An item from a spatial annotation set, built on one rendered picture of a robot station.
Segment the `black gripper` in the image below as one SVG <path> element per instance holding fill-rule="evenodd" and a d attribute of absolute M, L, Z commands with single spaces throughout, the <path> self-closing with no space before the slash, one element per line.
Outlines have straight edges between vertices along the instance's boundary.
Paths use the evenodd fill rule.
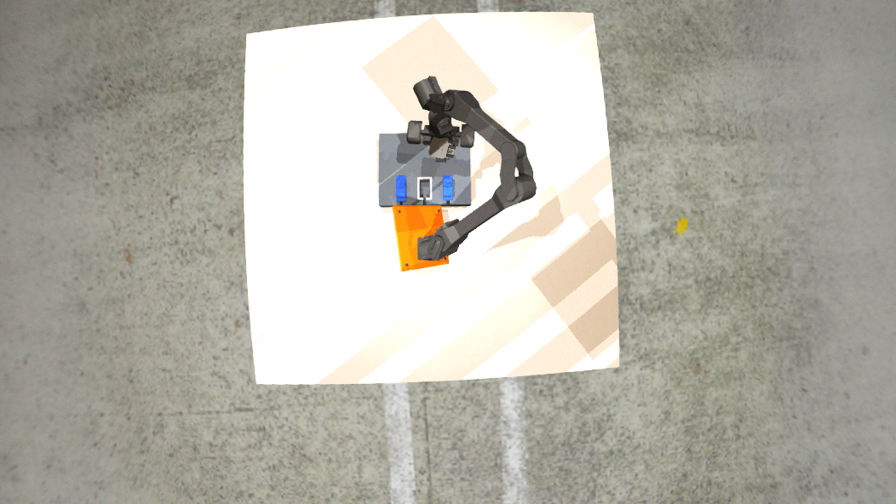
<path fill-rule="evenodd" d="M 424 145 L 430 145 L 430 137 L 435 137 L 437 139 L 449 138 L 449 135 L 452 136 L 452 143 L 454 147 L 459 146 L 459 140 L 461 138 L 461 147 L 473 147 L 474 146 L 474 134 L 475 131 L 467 124 L 462 124 L 462 132 L 460 132 L 460 126 L 453 126 L 453 131 L 450 131 L 444 135 L 435 134 L 431 131 L 429 125 L 425 125 L 424 129 L 422 129 L 422 121 L 410 120 L 407 124 L 407 135 L 406 140 L 410 144 L 421 144 L 421 137 Z"/>

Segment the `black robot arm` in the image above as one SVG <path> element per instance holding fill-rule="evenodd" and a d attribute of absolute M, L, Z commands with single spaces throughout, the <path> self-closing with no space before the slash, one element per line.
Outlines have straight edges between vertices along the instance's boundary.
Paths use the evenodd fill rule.
<path fill-rule="evenodd" d="M 417 259 L 438 261 L 456 253 L 469 233 L 507 207 L 532 199 L 536 194 L 537 184 L 527 157 L 526 144 L 512 136 L 484 112 L 471 92 L 448 89 L 443 93 L 436 76 L 425 77 L 414 85 L 413 90 L 422 109 L 429 111 L 428 121 L 431 131 L 438 135 L 453 131 L 451 118 L 454 118 L 474 129 L 494 146 L 502 157 L 500 185 L 490 199 L 460 221 L 458 218 L 448 221 L 435 229 L 435 234 L 417 239 Z M 444 139 L 430 137 L 428 155 L 433 158 L 453 158 L 456 148 L 452 139 L 451 135 Z M 519 171 L 518 176 L 515 176 L 516 168 Z"/>

